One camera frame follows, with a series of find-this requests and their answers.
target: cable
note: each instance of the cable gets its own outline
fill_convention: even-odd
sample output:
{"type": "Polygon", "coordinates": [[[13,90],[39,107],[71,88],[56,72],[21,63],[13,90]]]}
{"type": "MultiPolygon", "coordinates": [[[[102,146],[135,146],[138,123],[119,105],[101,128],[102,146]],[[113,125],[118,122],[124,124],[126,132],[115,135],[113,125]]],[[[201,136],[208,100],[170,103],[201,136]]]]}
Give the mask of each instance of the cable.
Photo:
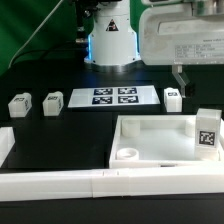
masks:
{"type": "Polygon", "coordinates": [[[30,38],[26,41],[26,43],[14,54],[14,56],[12,57],[10,63],[9,63],[9,67],[11,68],[12,66],[12,62],[14,61],[15,57],[17,57],[17,55],[24,50],[24,48],[30,43],[30,41],[34,38],[34,36],[39,32],[39,30],[44,26],[44,24],[48,21],[48,19],[54,14],[54,12],[60,7],[60,5],[62,4],[64,0],[60,0],[58,2],[58,4],[54,7],[54,9],[49,13],[49,15],[44,19],[44,21],[37,27],[37,29],[33,32],[33,34],[30,36],[30,38]]]}
{"type": "Polygon", "coordinates": [[[47,53],[47,54],[49,54],[50,52],[62,52],[62,51],[72,51],[72,52],[75,52],[75,51],[83,51],[83,48],[74,48],[74,49],[52,49],[52,50],[50,50],[49,51],[49,49],[48,50],[31,50],[31,51],[25,51],[25,52],[23,52],[23,53],[21,53],[21,54],[19,54],[19,55],[17,55],[16,57],[14,57],[14,59],[13,59],[13,61],[12,61],[12,65],[14,65],[15,64],[15,62],[16,62],[16,60],[18,59],[18,58],[20,58],[20,57],[22,57],[22,56],[24,56],[24,55],[26,55],[26,54],[31,54],[31,53],[40,53],[40,52],[43,52],[44,54],[45,53],[47,53]]]}
{"type": "Polygon", "coordinates": [[[57,48],[60,48],[60,47],[63,47],[63,46],[65,46],[65,45],[69,45],[69,44],[75,44],[75,43],[76,43],[75,40],[74,40],[74,41],[71,40],[71,41],[66,41],[66,42],[64,42],[64,43],[56,44],[56,45],[50,47],[48,50],[46,50],[46,51],[40,56],[39,60],[44,59],[44,58],[45,58],[51,51],[53,51],[53,50],[55,50],[55,49],[57,49],[57,48]]]}

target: green background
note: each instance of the green background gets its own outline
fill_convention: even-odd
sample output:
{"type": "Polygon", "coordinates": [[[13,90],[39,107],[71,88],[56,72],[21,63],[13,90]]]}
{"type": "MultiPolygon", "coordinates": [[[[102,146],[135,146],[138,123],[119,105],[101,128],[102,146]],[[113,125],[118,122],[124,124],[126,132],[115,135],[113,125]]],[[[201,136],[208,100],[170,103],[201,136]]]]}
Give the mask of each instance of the green background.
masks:
{"type": "MultiPolygon", "coordinates": [[[[7,70],[15,52],[27,41],[58,2],[59,0],[1,0],[0,75],[7,70]]],[[[131,25],[134,30],[138,31],[139,18],[145,7],[140,0],[130,0],[130,2],[131,25]]],[[[91,20],[86,21],[85,25],[90,32],[91,20]]],[[[48,49],[54,44],[74,40],[75,37],[75,8],[70,6],[67,0],[64,0],[60,8],[24,50],[48,49]]],[[[35,59],[36,57],[37,53],[33,53],[20,58],[20,60],[35,59]]]]}

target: white panel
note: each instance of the white panel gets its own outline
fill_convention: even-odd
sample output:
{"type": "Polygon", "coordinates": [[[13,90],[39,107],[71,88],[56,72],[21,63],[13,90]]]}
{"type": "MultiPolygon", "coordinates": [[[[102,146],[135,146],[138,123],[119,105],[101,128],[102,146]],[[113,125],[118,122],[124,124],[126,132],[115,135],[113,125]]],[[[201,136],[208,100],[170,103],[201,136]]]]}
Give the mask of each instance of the white panel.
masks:
{"type": "Polygon", "coordinates": [[[74,89],[69,108],[160,104],[154,86],[74,89]]]}
{"type": "Polygon", "coordinates": [[[15,144],[12,128],[0,128],[0,167],[15,144]]]}

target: white cylinder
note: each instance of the white cylinder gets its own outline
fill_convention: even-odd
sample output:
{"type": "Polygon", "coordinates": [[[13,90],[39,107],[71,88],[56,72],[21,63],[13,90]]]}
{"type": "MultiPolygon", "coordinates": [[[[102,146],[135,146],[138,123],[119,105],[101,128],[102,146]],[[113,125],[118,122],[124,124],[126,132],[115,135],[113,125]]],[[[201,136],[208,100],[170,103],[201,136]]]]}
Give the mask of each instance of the white cylinder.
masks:
{"type": "Polygon", "coordinates": [[[134,148],[123,148],[117,151],[117,160],[139,160],[139,152],[134,148]]]}
{"type": "Polygon", "coordinates": [[[191,137],[191,138],[195,137],[195,124],[196,124],[195,118],[189,118],[186,120],[185,134],[188,137],[191,137]]]}
{"type": "Polygon", "coordinates": [[[140,121],[132,119],[123,119],[121,122],[122,135],[129,138],[134,138],[140,134],[140,121]]]}

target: white cube with black square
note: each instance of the white cube with black square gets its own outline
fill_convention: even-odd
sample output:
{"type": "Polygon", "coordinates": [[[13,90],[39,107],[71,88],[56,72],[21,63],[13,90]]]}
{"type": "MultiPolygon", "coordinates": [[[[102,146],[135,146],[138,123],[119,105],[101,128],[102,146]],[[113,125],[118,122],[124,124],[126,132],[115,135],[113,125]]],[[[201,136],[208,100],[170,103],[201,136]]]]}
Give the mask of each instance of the white cube with black square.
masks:
{"type": "Polygon", "coordinates": [[[49,93],[43,102],[44,116],[58,116],[64,106],[61,92],[49,93]]]}
{"type": "Polygon", "coordinates": [[[221,115],[221,110],[198,110],[195,132],[195,159],[219,160],[221,115]]]}
{"type": "Polygon", "coordinates": [[[29,93],[17,94],[8,104],[10,117],[25,117],[32,107],[29,93]]]}

